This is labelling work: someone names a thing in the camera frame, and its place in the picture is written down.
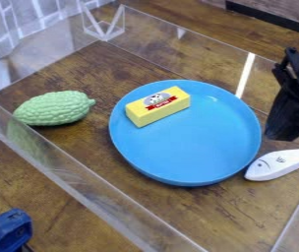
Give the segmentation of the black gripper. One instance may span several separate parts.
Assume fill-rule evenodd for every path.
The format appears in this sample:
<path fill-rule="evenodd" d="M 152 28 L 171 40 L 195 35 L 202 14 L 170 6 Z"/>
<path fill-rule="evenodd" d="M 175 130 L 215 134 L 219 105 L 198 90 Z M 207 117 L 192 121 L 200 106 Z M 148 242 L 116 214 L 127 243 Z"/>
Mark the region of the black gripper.
<path fill-rule="evenodd" d="M 273 75 L 281 85 L 265 124 L 265 135 L 277 141 L 299 137 L 299 51 L 285 49 L 281 63 L 274 64 Z"/>

